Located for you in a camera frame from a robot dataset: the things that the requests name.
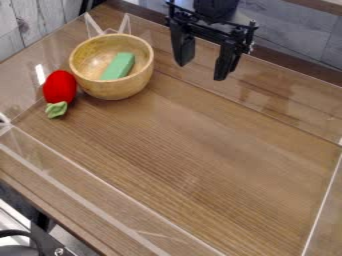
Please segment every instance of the red toy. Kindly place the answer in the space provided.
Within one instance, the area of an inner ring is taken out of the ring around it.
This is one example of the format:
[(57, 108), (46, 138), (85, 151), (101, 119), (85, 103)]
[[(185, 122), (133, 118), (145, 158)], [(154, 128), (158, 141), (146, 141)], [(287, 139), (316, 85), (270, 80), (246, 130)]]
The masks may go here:
[(46, 112), (50, 118), (66, 114), (69, 104), (77, 96), (77, 91), (77, 80), (67, 71), (58, 70), (49, 76), (43, 85), (43, 94), (49, 103)]

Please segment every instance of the green sponge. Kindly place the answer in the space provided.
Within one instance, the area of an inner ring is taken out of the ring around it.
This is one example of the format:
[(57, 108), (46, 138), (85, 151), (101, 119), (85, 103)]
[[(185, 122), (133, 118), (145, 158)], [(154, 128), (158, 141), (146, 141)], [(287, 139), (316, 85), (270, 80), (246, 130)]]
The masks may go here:
[(130, 52), (120, 52), (110, 66), (105, 70), (101, 80), (114, 80), (126, 77), (136, 64), (136, 55)]

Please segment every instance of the wooden bowl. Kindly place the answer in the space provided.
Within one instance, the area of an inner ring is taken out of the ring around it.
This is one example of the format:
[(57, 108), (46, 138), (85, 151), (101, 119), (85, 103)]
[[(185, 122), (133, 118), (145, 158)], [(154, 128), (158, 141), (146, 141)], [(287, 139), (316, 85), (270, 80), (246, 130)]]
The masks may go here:
[[(136, 54), (136, 65), (128, 77), (99, 80), (120, 52)], [(105, 100), (121, 100), (140, 93), (153, 76), (154, 50), (140, 37), (128, 34), (98, 36), (83, 42), (70, 56), (70, 67), (83, 90)]]

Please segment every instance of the red strawberry toy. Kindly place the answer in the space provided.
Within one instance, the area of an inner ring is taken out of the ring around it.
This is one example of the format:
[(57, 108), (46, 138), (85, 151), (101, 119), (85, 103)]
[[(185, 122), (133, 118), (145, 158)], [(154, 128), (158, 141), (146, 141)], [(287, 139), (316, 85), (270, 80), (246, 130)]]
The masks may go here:
[(47, 78), (43, 85), (43, 94), (49, 103), (46, 113), (49, 118), (63, 116), (69, 109), (78, 91), (78, 84), (74, 76), (63, 70), (55, 71)]

